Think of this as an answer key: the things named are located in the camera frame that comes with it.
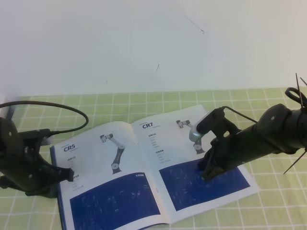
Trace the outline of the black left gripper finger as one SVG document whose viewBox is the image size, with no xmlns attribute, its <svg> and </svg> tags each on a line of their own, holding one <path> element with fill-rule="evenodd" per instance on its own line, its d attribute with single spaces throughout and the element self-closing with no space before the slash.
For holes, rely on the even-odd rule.
<svg viewBox="0 0 307 230">
<path fill-rule="evenodd" d="M 42 196 L 45 198 L 58 197 L 59 183 L 25 183 L 25 194 L 27 196 Z"/>
<path fill-rule="evenodd" d="M 51 165 L 47 167 L 46 174 L 52 183 L 60 183 L 65 180 L 73 182 L 74 171 L 71 168 L 61 168 Z"/>
</svg>

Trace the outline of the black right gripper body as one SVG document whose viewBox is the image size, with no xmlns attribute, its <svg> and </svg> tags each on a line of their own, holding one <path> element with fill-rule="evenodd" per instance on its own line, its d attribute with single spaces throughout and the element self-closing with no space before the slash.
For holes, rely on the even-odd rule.
<svg viewBox="0 0 307 230">
<path fill-rule="evenodd" d="M 220 167 L 227 172 L 246 162 L 264 156 L 264 142 L 257 135 L 256 126 L 250 126 L 222 141 L 215 140 L 212 147 L 198 163 L 198 167 Z"/>
</svg>

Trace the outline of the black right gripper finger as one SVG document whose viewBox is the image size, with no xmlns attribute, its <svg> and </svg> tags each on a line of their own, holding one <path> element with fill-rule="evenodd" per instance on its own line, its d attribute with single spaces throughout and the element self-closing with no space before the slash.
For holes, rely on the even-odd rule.
<svg viewBox="0 0 307 230">
<path fill-rule="evenodd" d="M 227 171 L 220 167 L 212 167 L 205 171 L 205 180 L 212 180 L 213 178 L 225 174 Z"/>
<path fill-rule="evenodd" d="M 203 180 L 205 181 L 210 181 L 211 180 L 211 166 L 206 166 L 204 168 L 199 167 L 199 171 L 200 171 L 200 176 Z"/>
</svg>

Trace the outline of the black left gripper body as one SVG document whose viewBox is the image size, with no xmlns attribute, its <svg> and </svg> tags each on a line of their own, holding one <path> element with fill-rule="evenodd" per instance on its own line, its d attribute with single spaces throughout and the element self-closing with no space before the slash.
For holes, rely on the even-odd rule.
<svg viewBox="0 0 307 230">
<path fill-rule="evenodd" d="M 39 145 L 24 145 L 13 121 L 0 119 L 0 187 L 25 192 L 25 183 L 52 183 L 46 169 L 51 166 L 39 154 Z"/>
</svg>

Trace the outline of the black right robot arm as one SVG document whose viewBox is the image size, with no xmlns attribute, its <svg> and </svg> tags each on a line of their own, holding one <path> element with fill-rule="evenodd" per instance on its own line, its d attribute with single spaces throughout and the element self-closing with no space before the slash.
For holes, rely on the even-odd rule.
<svg viewBox="0 0 307 230">
<path fill-rule="evenodd" d="M 269 108 L 253 125 L 240 130 L 225 117 L 224 108 L 211 111 L 197 125 L 196 133 L 213 132 L 211 148 L 199 162 L 209 181 L 239 165 L 269 154 L 295 154 L 307 147 L 307 110 L 290 110 L 283 104 Z"/>
</svg>

